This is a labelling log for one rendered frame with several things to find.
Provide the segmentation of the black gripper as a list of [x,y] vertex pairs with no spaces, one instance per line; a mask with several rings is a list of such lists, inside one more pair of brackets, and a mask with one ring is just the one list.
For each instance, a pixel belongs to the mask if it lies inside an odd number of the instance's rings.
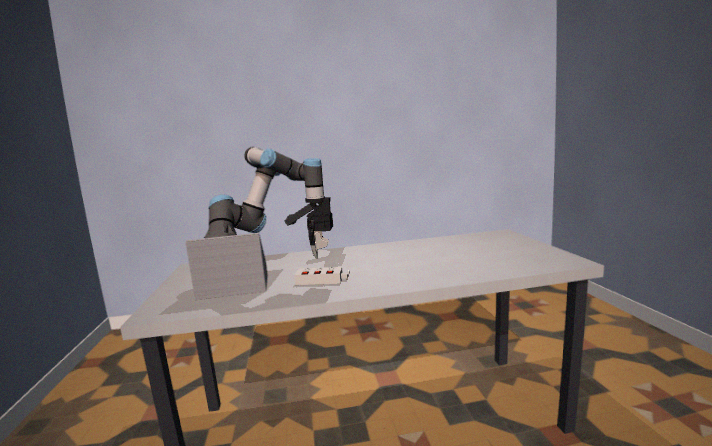
[[[322,236],[322,232],[331,231],[333,227],[330,201],[330,197],[319,199],[305,198],[305,202],[312,203],[311,206],[314,209],[307,215],[307,228],[312,253],[316,259],[318,259],[318,249],[327,247],[329,244],[329,240]],[[318,203],[318,205],[316,203]]]

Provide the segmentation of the white power strip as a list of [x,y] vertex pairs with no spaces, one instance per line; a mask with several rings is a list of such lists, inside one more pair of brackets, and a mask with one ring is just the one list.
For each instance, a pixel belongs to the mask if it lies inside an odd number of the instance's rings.
[[295,285],[341,284],[349,276],[342,273],[342,267],[299,268],[295,273]]

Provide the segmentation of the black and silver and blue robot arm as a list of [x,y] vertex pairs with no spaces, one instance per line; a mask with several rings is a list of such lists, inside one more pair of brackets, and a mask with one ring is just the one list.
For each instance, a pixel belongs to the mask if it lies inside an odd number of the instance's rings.
[[[209,229],[205,238],[237,235],[234,228],[249,233],[260,232],[266,224],[263,204],[274,176],[283,174],[292,181],[305,181],[306,199],[324,198],[320,159],[305,159],[299,163],[274,150],[263,151],[257,147],[248,148],[244,157],[248,164],[257,168],[248,198],[240,206],[234,204],[231,196],[213,197],[209,203]],[[286,225],[295,224],[299,218],[312,211],[311,204],[288,215],[284,220]]]

